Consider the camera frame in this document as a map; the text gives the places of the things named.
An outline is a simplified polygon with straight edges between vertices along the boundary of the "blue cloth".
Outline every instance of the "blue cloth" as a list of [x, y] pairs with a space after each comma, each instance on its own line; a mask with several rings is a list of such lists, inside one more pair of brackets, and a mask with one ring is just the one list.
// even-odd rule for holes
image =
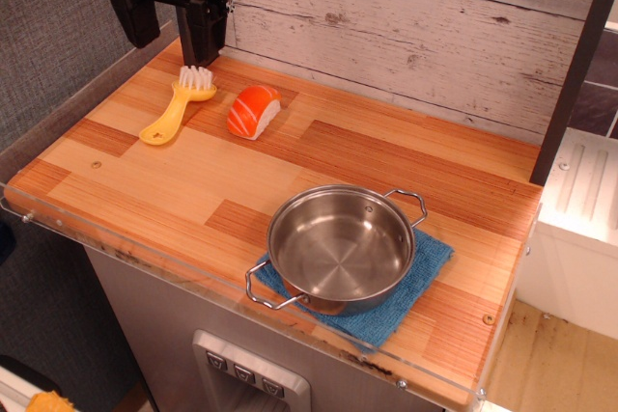
[[[326, 316], [297, 306], [311, 313], [322, 323], [347, 333], [358, 340], [380, 347], [397, 329], [412, 305], [429, 287], [442, 266], [451, 258], [453, 248], [419, 230], [416, 237], [416, 255], [412, 267], [395, 291], [371, 311], [353, 316]], [[259, 261], [268, 258], [262, 256]], [[272, 265], [260, 269], [256, 276], [265, 285], [290, 298], [283, 281]]]

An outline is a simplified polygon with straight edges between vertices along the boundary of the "yellow object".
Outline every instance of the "yellow object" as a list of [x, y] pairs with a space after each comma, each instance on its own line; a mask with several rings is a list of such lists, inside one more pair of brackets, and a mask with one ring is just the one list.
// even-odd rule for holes
[[73, 404], [58, 396], [55, 391], [32, 396], [26, 412], [73, 412]]
[[172, 88], [174, 96], [165, 112], [139, 133], [139, 138], [149, 145], [163, 145], [174, 138], [189, 101], [205, 101], [216, 94], [212, 73], [205, 68], [183, 67], [181, 78], [172, 84]]

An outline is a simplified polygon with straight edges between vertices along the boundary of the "wooden countertop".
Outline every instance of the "wooden countertop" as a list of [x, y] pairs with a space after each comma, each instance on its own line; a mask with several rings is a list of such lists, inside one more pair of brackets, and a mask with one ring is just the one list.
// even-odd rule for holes
[[[137, 134], [169, 103], [182, 64], [175, 41], [12, 179], [11, 206], [372, 374], [469, 403], [453, 384], [483, 386], [496, 336], [484, 316], [500, 320], [536, 214], [541, 188], [527, 180], [538, 148], [225, 57], [210, 66], [216, 96], [189, 104], [172, 143], [145, 145]], [[225, 121], [260, 83], [281, 91], [283, 110], [252, 142]], [[429, 210], [420, 229], [455, 249], [382, 351], [364, 357], [299, 310], [271, 313], [241, 291], [270, 216], [327, 183], [418, 192]], [[395, 201], [418, 216], [414, 200]]]

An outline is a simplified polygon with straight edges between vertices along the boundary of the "salmon nigiri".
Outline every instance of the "salmon nigiri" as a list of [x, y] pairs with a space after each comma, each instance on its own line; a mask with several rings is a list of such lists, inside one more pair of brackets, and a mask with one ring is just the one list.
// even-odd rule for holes
[[281, 93], [269, 86], [247, 87], [228, 113], [228, 130], [238, 137], [255, 140], [281, 111]]

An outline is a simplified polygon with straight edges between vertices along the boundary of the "metal pot handle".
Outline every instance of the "metal pot handle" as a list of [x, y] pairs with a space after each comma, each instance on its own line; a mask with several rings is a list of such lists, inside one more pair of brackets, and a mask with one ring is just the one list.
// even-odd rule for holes
[[253, 291], [251, 291], [251, 275], [255, 274], [262, 267], [269, 265], [269, 264], [270, 264], [270, 260], [266, 260], [266, 261], [260, 262], [258, 265], [251, 267], [249, 270], [247, 270], [247, 273], [245, 274], [245, 279], [247, 281], [246, 290], [247, 290], [247, 296], [249, 296], [249, 299], [251, 299], [251, 301], [254, 301], [256, 303], [263, 304], [264, 306], [266, 306], [269, 309], [272, 309], [273, 311], [278, 311], [282, 308], [285, 308], [289, 304], [295, 303], [296, 301], [299, 301], [301, 299], [306, 301], [307, 299], [306, 293], [297, 294], [296, 296], [293, 296], [292, 298], [280, 304], [271, 303], [270, 301], [264, 298], [260, 298], [256, 296], [255, 294], [253, 294]]
[[423, 200], [423, 197], [421, 197], [418, 193], [408, 192], [407, 190], [401, 190], [399, 188], [394, 188], [390, 192], [384, 194], [384, 197], [392, 195], [393, 193], [401, 193], [402, 195], [407, 195], [409, 197], [414, 197], [420, 203], [421, 211], [423, 211], [423, 215], [421, 217], [419, 217], [418, 219], [416, 219], [414, 222], [410, 222], [410, 226], [412, 228], [415, 228], [421, 222], [423, 222], [425, 219], [427, 219], [427, 208], [425, 207], [425, 200]]

